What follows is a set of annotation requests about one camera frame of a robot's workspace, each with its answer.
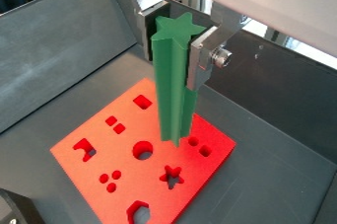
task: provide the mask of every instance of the square hole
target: square hole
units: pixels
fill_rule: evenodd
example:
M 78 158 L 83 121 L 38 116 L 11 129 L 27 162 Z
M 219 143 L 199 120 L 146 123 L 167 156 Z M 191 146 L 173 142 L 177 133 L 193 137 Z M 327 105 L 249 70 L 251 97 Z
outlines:
M 134 100 L 134 104 L 142 109 L 146 110 L 149 106 L 153 104 L 143 95 L 139 95 Z

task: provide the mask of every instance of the rectangular hole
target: rectangular hole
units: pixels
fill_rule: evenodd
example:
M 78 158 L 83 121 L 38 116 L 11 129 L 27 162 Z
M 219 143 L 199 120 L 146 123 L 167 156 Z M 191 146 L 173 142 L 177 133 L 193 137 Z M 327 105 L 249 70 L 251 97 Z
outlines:
M 115 122 L 117 122 L 117 118 L 114 116 L 109 116 L 106 119 L 105 119 L 105 122 L 109 126 L 111 126 Z
M 118 123 L 114 127 L 113 130 L 117 134 L 122 133 L 122 131 L 125 130 L 125 126 L 123 124 Z
M 143 95 L 139 95 L 134 100 L 134 104 L 142 109 L 146 110 L 149 106 L 153 104 Z

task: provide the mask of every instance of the semicircular hole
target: semicircular hole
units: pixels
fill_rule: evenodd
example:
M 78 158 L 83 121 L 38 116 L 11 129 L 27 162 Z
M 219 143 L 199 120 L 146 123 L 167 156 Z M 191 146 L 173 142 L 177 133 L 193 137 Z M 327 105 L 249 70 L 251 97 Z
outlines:
M 149 141 L 138 141 L 133 146 L 133 156 L 138 160 L 146 160 L 153 155 L 153 144 Z
M 198 144 L 198 139 L 191 136 L 187 138 L 187 143 L 190 146 L 195 146 Z

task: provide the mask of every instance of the black object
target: black object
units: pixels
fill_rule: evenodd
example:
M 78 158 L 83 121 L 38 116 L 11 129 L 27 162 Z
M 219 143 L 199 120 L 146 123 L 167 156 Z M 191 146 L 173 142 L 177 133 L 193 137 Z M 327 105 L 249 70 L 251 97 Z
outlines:
M 0 219 L 0 224 L 9 224 L 10 221 L 15 224 L 45 224 L 33 202 L 26 197 L 2 188 L 0 196 L 10 208 L 10 212 Z

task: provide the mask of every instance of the cutout hole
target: cutout hole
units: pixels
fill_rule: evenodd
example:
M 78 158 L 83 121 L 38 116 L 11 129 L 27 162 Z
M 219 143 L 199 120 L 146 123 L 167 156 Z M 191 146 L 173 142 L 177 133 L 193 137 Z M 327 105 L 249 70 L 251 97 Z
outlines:
M 115 184 L 114 183 L 110 183 L 106 187 L 106 190 L 109 193 L 111 193 L 114 190 L 115 190 Z
M 181 167 L 173 169 L 170 166 L 165 166 L 165 174 L 159 176 L 159 180 L 167 183 L 167 189 L 173 189 L 175 184 L 183 183 L 179 173 Z
M 117 122 L 117 118 L 114 116 L 109 116 L 106 119 L 105 119 L 105 123 L 111 126 L 114 123 Z
M 117 134 L 121 134 L 122 131 L 125 130 L 125 126 L 123 124 L 118 123 L 114 127 L 113 127 L 113 130 Z
M 211 153 L 211 149 L 207 146 L 202 146 L 198 150 L 198 153 L 201 154 L 201 156 L 207 157 Z
M 119 171 L 114 171 L 113 173 L 111 173 L 111 179 L 113 180 L 118 180 L 121 178 L 121 172 Z
M 87 160 L 95 155 L 95 149 L 91 147 L 90 143 L 85 138 L 82 138 L 73 146 L 73 150 L 82 149 L 83 150 L 83 156 L 81 161 L 87 162 Z
M 190 146 L 195 146 L 198 144 L 198 139 L 195 137 L 189 137 L 187 138 L 187 143 Z
M 138 141 L 133 146 L 133 156 L 138 160 L 146 160 L 153 155 L 153 144 L 149 141 Z
M 137 200 L 126 210 L 129 224 L 146 224 L 150 220 L 149 205 Z
M 146 110 L 153 104 L 142 95 L 139 95 L 134 100 L 134 104 L 142 109 Z
M 105 184 L 105 183 L 107 182 L 107 180 L 109 180 L 107 174 L 102 174 L 102 175 L 99 176 L 99 182 L 101 182 L 102 184 Z

